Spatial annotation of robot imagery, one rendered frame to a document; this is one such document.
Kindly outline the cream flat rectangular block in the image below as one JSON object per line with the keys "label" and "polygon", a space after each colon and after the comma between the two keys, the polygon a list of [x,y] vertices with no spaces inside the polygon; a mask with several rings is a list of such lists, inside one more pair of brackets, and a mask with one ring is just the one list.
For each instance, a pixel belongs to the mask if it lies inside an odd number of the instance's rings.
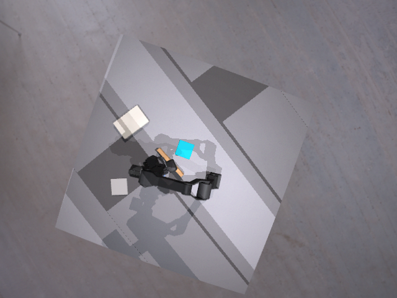
{"label": "cream flat rectangular block", "polygon": [[127,139],[143,126],[145,126],[148,122],[150,121],[144,115],[141,109],[138,106],[135,106],[113,124],[123,135],[124,139]]}

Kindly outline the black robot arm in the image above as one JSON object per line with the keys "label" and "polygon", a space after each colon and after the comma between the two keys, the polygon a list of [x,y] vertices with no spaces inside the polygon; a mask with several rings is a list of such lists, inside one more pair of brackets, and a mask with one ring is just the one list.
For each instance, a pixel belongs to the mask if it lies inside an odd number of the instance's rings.
{"label": "black robot arm", "polygon": [[[128,174],[134,178],[138,178],[138,182],[143,187],[158,186],[172,191],[180,192],[185,196],[192,196],[197,201],[206,201],[210,199],[212,189],[219,189],[221,174],[210,173],[205,179],[195,179],[193,181],[178,181],[175,179],[161,176],[159,171],[154,168],[161,166],[157,156],[151,155],[143,163],[144,166],[132,165],[128,170]],[[192,185],[199,183],[197,197],[191,195]]]}

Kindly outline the wooden plank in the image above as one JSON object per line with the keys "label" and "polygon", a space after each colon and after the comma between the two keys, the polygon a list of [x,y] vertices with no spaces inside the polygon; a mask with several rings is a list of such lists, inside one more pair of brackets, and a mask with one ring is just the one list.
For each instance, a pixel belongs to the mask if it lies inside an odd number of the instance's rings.
{"label": "wooden plank", "polygon": [[[170,160],[170,158],[165,154],[165,152],[163,152],[163,150],[162,150],[161,148],[158,148],[157,151],[159,152],[159,154],[160,154],[166,161],[169,161],[169,160]],[[177,167],[176,172],[178,173],[178,175],[179,175],[180,177],[182,177],[182,176],[184,175],[183,172],[182,172],[178,167]]]}

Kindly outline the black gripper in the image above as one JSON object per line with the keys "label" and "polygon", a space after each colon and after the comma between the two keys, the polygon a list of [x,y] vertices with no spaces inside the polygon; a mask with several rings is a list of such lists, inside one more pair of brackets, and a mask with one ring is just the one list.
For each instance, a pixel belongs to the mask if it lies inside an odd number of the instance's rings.
{"label": "black gripper", "polygon": [[161,176],[168,174],[168,171],[171,173],[177,170],[177,166],[173,159],[166,161],[166,165],[162,163],[161,166],[155,166],[154,168],[156,168],[159,171],[159,174]]}

